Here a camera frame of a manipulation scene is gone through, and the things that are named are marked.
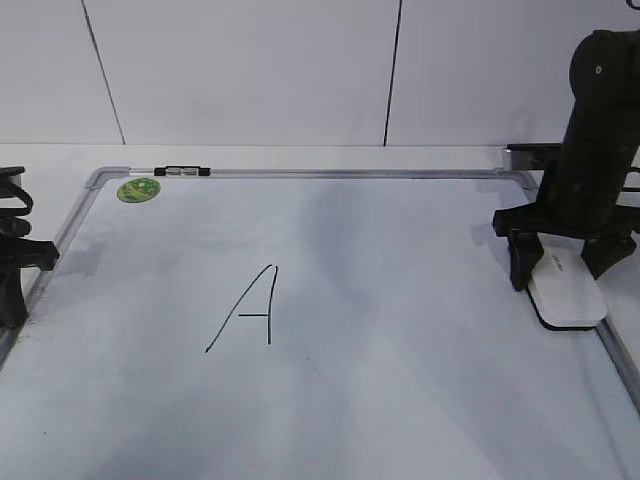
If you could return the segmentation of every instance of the whiteboard surface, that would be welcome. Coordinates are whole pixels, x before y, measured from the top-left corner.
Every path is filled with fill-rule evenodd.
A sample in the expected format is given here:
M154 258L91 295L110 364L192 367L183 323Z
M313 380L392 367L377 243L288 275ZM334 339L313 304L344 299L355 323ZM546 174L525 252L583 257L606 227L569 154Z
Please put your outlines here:
M395 1L86 4L128 144L383 142Z
M404 0L389 144L560 142L576 47L639 22L625 0Z
M640 476L593 332L511 290L500 180L110 181L0 372L0 478ZM279 267L272 344L232 315ZM264 312L273 268L237 314Z
M622 193L618 204L640 208L637 193ZM634 234L636 244L640 235ZM640 366L640 252L636 252L611 267L598 281L605 294L609 317L621 336L636 366Z

